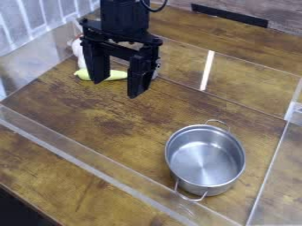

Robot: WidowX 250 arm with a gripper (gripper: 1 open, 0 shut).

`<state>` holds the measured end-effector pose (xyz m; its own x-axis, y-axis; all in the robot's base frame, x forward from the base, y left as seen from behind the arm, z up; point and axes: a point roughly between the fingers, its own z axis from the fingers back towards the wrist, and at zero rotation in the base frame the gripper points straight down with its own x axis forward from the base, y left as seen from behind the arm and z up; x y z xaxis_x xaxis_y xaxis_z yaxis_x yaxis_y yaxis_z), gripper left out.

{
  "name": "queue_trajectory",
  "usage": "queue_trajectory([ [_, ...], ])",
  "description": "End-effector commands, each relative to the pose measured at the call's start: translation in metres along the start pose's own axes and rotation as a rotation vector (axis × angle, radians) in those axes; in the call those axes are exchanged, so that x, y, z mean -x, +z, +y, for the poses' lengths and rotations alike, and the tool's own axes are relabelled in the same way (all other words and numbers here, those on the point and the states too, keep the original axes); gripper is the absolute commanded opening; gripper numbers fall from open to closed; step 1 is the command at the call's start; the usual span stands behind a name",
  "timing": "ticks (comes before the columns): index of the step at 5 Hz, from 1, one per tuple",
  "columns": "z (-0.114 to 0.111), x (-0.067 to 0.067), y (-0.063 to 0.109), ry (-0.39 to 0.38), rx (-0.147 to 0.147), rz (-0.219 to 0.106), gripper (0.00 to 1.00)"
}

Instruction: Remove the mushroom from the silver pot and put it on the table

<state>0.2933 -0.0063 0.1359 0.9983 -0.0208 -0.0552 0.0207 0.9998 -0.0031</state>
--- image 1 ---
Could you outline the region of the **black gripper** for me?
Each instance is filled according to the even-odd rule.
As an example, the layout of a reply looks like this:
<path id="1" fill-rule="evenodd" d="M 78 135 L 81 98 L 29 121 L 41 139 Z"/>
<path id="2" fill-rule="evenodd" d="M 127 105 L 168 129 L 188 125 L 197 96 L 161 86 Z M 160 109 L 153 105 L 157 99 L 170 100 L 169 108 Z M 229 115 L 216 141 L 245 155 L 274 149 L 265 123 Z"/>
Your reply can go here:
<path id="1" fill-rule="evenodd" d="M 130 60 L 127 95 L 137 98 L 150 87 L 158 67 L 162 39 L 146 29 L 105 30 L 103 22 L 82 19 L 82 47 L 90 79 L 99 84 L 110 77 L 110 57 Z"/>

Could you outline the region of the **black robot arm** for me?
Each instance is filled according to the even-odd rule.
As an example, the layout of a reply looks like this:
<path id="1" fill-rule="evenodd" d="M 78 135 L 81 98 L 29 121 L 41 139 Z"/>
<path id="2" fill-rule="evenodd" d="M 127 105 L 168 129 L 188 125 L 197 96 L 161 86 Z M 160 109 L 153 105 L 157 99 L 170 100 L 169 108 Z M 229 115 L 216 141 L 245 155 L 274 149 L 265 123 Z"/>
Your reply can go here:
<path id="1" fill-rule="evenodd" d="M 137 98 L 149 88 L 160 66 L 162 39 L 149 33 L 150 0 L 101 0 L 101 20 L 82 19 L 82 47 L 90 79 L 110 78 L 110 57 L 129 62 L 127 96 Z"/>

